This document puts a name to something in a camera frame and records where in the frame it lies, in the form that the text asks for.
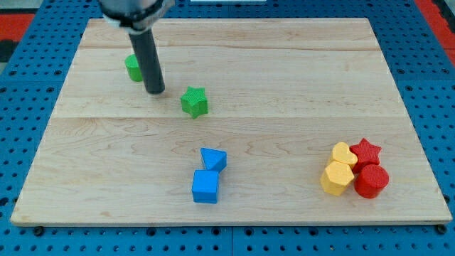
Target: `yellow block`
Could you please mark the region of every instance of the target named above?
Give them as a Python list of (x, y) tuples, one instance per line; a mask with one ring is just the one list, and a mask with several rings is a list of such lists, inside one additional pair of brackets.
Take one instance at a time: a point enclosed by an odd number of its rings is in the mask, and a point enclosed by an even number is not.
[(335, 196), (341, 195), (354, 179), (349, 165), (332, 161), (322, 173), (322, 189)]
[(333, 161), (347, 164), (352, 169), (357, 163), (357, 156), (349, 150), (349, 145), (345, 142), (339, 142), (333, 147), (327, 165)]

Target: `wood grain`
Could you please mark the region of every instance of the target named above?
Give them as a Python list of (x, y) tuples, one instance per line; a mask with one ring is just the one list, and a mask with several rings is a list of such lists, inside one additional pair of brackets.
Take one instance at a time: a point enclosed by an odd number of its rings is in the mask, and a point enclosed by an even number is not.
[[(160, 20), (166, 81), (129, 80), (124, 31), (91, 20), (11, 221), (35, 226), (406, 225), (451, 214), (368, 20)], [(209, 114), (181, 111), (205, 87)], [(339, 141), (382, 147), (374, 199), (319, 178)], [(216, 205), (193, 203), (199, 149), (227, 151)]]

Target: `blue pegboard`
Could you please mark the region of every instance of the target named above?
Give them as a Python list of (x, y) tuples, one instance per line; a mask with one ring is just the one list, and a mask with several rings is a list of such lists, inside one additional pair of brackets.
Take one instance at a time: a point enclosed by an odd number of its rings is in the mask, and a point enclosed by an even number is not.
[[(0, 75), (0, 255), (453, 255), (455, 226), (17, 228), (9, 222), (95, 0), (45, 0)], [(413, 1), (268, 0), (168, 18), (368, 17), (444, 197), (455, 201), (455, 70)]]

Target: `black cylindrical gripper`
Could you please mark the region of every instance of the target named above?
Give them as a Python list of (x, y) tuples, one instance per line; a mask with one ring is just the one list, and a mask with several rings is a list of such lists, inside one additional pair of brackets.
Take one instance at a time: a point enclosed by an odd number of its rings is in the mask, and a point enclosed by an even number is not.
[(151, 28), (139, 35), (129, 34), (129, 39), (133, 45), (134, 54), (136, 54), (145, 89), (151, 94), (162, 93), (164, 91), (163, 75)]

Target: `toy block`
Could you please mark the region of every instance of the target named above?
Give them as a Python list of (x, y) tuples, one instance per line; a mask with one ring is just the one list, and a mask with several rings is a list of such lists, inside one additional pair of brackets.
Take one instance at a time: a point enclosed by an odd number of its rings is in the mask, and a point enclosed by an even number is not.
[(185, 94), (180, 97), (182, 110), (191, 115), (193, 119), (201, 114), (208, 113), (207, 97), (205, 88), (193, 88), (188, 86)]
[(333, 161), (347, 164), (352, 169), (357, 163), (357, 156), (349, 150), (349, 146), (345, 142), (339, 142), (333, 147), (327, 165)]
[(201, 148), (200, 155), (205, 170), (221, 172), (226, 167), (228, 154), (225, 151)]
[(370, 144), (365, 138), (363, 138), (359, 144), (350, 146), (350, 150), (357, 155), (358, 159), (357, 164), (353, 168), (353, 173), (360, 173), (360, 170), (368, 164), (378, 165), (380, 163), (379, 152), (381, 149), (380, 146)]
[(322, 173), (322, 189), (335, 196), (341, 195), (354, 179), (349, 165), (332, 161)]
[(373, 199), (389, 184), (389, 174), (376, 164), (369, 164), (361, 170), (354, 181), (355, 191), (364, 198)]
[(142, 74), (135, 54), (131, 54), (125, 59), (125, 65), (127, 67), (129, 78), (134, 82), (141, 82)]
[(191, 191), (195, 203), (217, 203), (218, 172), (195, 170)]

